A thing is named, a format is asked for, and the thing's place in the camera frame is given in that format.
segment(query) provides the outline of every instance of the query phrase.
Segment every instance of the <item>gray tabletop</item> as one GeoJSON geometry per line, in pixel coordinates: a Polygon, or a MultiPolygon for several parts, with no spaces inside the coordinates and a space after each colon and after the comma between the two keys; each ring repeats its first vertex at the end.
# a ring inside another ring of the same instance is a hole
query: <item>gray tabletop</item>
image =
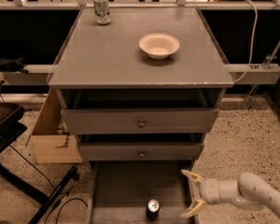
{"type": "Polygon", "coordinates": [[[49,83],[55,89],[227,88],[233,85],[203,23],[192,7],[111,8],[112,22],[99,25],[93,8],[79,22],[49,83]],[[172,35],[180,49],[153,60],[139,40],[172,35]]]}

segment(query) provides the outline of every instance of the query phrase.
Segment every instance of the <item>drawer front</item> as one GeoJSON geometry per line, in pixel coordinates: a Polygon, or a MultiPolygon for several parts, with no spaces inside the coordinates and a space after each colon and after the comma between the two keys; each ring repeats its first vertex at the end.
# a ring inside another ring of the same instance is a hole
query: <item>drawer front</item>
{"type": "Polygon", "coordinates": [[[198,159],[203,150],[203,143],[184,145],[83,144],[78,148],[84,161],[169,161],[198,159]]]}
{"type": "Polygon", "coordinates": [[[185,109],[64,109],[72,134],[87,133],[207,133],[217,108],[185,109]]]}

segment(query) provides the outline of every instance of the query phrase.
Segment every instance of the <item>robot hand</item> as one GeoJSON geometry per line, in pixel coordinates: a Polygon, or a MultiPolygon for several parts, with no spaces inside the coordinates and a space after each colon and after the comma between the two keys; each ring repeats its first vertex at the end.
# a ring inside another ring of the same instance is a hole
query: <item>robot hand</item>
{"type": "Polygon", "coordinates": [[[195,200],[183,217],[192,217],[209,205],[229,203],[240,209],[259,211],[267,206],[280,218],[280,192],[255,174],[242,173],[238,180],[203,178],[188,170],[181,171],[199,187],[201,199],[195,200]]]}

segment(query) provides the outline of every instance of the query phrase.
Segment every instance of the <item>drawer handle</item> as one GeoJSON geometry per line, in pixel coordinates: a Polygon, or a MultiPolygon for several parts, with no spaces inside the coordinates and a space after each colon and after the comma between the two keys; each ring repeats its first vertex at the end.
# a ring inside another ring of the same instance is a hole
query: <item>drawer handle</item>
{"type": "Polygon", "coordinates": [[[142,120],[142,119],[140,119],[139,122],[138,122],[138,126],[139,126],[139,128],[144,128],[144,127],[146,127],[145,121],[142,120]]]}
{"type": "Polygon", "coordinates": [[[144,158],[146,156],[146,154],[144,153],[143,150],[140,151],[139,157],[140,158],[144,158]]]}

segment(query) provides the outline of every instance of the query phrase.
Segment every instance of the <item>speckled floor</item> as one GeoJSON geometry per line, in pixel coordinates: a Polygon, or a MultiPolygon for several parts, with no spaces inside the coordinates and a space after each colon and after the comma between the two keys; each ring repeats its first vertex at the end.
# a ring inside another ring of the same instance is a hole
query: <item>speckled floor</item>
{"type": "MultiPolygon", "coordinates": [[[[72,165],[37,164],[29,141],[29,135],[45,98],[35,95],[9,95],[5,98],[7,101],[32,108],[22,119],[22,123],[29,127],[28,131],[12,146],[57,185],[72,165]]],[[[264,97],[255,98],[253,107],[254,111],[248,111],[242,98],[223,99],[217,121],[206,136],[205,148],[195,162],[192,172],[218,179],[237,179],[241,172],[248,171],[260,175],[280,191],[280,114],[264,97]]],[[[7,148],[0,155],[0,161],[19,177],[45,193],[51,193],[48,181],[11,148],[7,148]]],[[[77,168],[80,179],[78,182],[71,181],[65,188],[69,189],[74,184],[63,203],[74,197],[88,200],[91,173],[85,162],[77,165],[77,168]]],[[[37,202],[0,177],[0,224],[28,223],[38,208],[37,202]]],[[[59,208],[60,206],[50,215],[47,223],[55,223],[59,208]]],[[[40,223],[44,223],[47,214],[40,223]]],[[[85,214],[86,208],[82,202],[70,202],[60,213],[58,223],[84,223],[85,214]]],[[[205,207],[199,214],[199,220],[201,224],[280,223],[267,208],[259,212],[249,212],[229,204],[205,207]]]]}

